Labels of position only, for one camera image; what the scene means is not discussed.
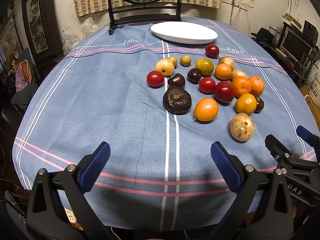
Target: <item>framed painting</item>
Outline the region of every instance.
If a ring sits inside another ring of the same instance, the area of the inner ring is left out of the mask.
[[[33,59],[46,76],[63,56],[54,0],[22,0],[22,16]]]

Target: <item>wall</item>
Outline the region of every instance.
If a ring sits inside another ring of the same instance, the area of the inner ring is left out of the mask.
[[[84,26],[92,25],[92,28],[96,30],[109,22],[107,11],[94,14],[94,20],[93,15],[77,18],[73,0],[54,1],[61,35],[63,35],[63,31],[66,31],[73,32],[82,38]],[[254,7],[248,10],[251,32],[257,32],[261,27],[278,26],[287,9],[288,0],[255,0]],[[182,16],[209,18],[223,22],[230,17],[230,14],[231,5],[226,3],[221,4],[220,10],[188,4],[182,5]],[[232,19],[232,25],[249,35],[248,18],[244,10],[240,10],[238,15]]]
[[[290,11],[288,0],[244,0],[244,2],[247,2],[249,6],[253,6],[253,8],[249,7],[248,12],[241,9],[237,15],[238,8],[234,8],[233,16],[236,16],[232,19],[232,25],[246,35],[249,35],[250,32],[257,33],[261,27],[266,29],[269,26],[280,27],[282,15]],[[14,3],[18,32],[23,46],[27,47],[28,41],[23,26],[21,0],[14,0]],[[54,3],[61,36],[64,32],[75,33],[82,40],[88,36],[86,29],[96,31],[109,22],[107,11],[77,18],[74,0],[54,0]],[[209,18],[223,22],[230,17],[231,7],[230,4],[226,3],[222,3],[220,9],[183,4],[181,15]],[[291,14],[302,26],[304,20],[308,20],[320,31],[320,18],[309,0],[300,0],[298,8],[296,8],[294,0],[292,0]]]

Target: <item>blue tablecloth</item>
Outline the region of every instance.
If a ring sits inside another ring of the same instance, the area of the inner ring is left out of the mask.
[[[220,106],[213,122],[200,124],[193,119],[193,109],[206,96],[196,85],[187,81],[185,86],[193,100],[191,110],[175,116],[162,105],[167,83],[159,89],[146,84],[157,61],[188,54],[194,66],[205,57],[204,45],[162,41],[151,25],[125,26],[112,36],[105,26],[51,71],[28,107],[12,152],[25,188],[31,189],[39,168],[63,170],[106,141],[111,157],[85,194],[101,221],[119,228],[190,229],[218,223],[235,198],[211,159],[213,142],[220,141],[230,154],[257,170],[272,171],[276,165],[264,146],[268,134],[302,158],[315,160],[295,130],[303,125],[319,134],[317,125],[298,88],[275,60],[230,25],[198,18],[183,21],[215,30],[220,56],[232,57],[237,69],[265,82],[265,108],[252,114],[252,139],[238,143],[229,133],[235,99]],[[186,77],[190,69],[178,64],[175,73]]]

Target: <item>dark purple fruit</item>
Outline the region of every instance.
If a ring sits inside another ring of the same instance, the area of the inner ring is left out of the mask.
[[[257,108],[254,111],[256,114],[260,113],[262,109],[264,108],[264,102],[260,97],[256,97],[257,100]]]
[[[191,96],[184,89],[169,87],[162,99],[164,109],[172,114],[185,114],[191,108]]]
[[[184,88],[185,84],[186,84],[186,80],[179,73],[175,74],[173,77],[168,79],[168,85],[171,86],[171,87],[172,86],[177,86],[177,87]]]
[[[202,78],[202,72],[198,68],[192,68],[188,72],[188,80],[194,84],[198,84],[200,79]]]

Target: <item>blue gripper pad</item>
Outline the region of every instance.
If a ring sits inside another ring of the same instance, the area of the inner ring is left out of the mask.
[[[91,191],[103,167],[110,158],[110,145],[106,142],[100,144],[94,152],[94,157],[84,168],[79,177],[79,188],[82,193]]]
[[[242,189],[241,175],[228,158],[228,155],[227,151],[219,142],[215,142],[211,145],[211,157],[214,163],[217,165],[229,189],[232,192],[239,194]]]
[[[309,132],[306,128],[299,125],[296,129],[297,135],[303,139],[311,147],[317,147],[317,139],[314,134]]]

